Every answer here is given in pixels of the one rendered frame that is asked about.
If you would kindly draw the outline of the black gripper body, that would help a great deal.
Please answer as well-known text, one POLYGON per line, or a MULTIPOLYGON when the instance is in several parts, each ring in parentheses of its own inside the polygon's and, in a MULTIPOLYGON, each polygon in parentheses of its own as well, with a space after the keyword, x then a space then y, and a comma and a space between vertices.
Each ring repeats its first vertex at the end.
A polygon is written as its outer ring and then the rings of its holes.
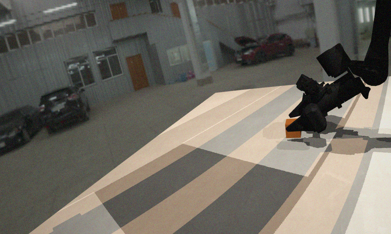
POLYGON ((304 112, 318 133, 326 129, 327 122, 325 117, 328 115, 327 112, 333 110, 336 107, 340 109, 342 107, 341 104, 344 103, 343 98, 340 96, 334 84, 327 83, 326 85, 327 88, 325 93, 317 102, 314 102, 311 99, 313 96, 305 93, 305 97, 309 104, 305 107, 304 112))

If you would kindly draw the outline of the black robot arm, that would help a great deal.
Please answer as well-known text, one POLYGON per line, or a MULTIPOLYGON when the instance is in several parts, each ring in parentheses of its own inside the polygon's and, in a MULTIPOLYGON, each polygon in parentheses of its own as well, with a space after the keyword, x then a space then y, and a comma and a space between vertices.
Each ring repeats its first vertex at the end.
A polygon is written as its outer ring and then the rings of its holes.
MULTIPOLYGON (((391 33, 391 0, 376 0, 375 16, 372 30, 372 39, 364 61, 350 60, 343 46, 338 43, 317 57, 317 60, 326 71, 328 77, 338 77, 347 71, 346 75, 333 82, 343 101, 358 94, 367 99, 371 88, 368 85, 380 85, 388 77, 388 43, 391 33), (350 69, 350 70, 349 70, 350 69), (359 76, 354 77, 353 74, 359 76)), ((301 74, 296 87, 313 96, 317 102, 325 93, 327 85, 323 86, 313 78, 301 74)))

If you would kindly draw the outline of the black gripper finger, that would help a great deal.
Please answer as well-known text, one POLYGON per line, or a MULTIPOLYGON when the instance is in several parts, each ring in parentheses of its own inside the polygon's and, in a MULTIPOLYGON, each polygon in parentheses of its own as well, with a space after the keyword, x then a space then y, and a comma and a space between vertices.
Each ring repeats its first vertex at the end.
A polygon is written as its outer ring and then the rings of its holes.
POLYGON ((316 132, 313 125, 310 123, 309 119, 305 114, 305 109, 302 109, 301 116, 296 119, 293 123, 286 127, 287 132, 297 132, 297 131, 313 131, 316 132))
POLYGON ((288 115, 290 118, 293 118, 293 117, 297 117, 297 116, 300 116, 301 113, 302 113, 302 109, 307 106, 309 104, 308 100, 306 99, 305 97, 305 94, 303 93, 303 97, 302 97, 302 101, 300 102, 300 104, 298 104, 298 106, 295 107, 295 109, 293 111, 291 111, 291 113, 288 115))

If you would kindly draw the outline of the orange block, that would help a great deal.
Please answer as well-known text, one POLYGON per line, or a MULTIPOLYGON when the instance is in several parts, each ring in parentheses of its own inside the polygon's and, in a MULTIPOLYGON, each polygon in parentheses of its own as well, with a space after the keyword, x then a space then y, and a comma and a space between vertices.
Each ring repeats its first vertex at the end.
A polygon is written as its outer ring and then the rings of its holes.
MULTIPOLYGON (((293 123, 296 119, 286 119, 285 128, 288 127, 291 123, 293 123)), ((286 132, 286 138, 300 138, 301 137, 301 131, 297 132, 286 132)))

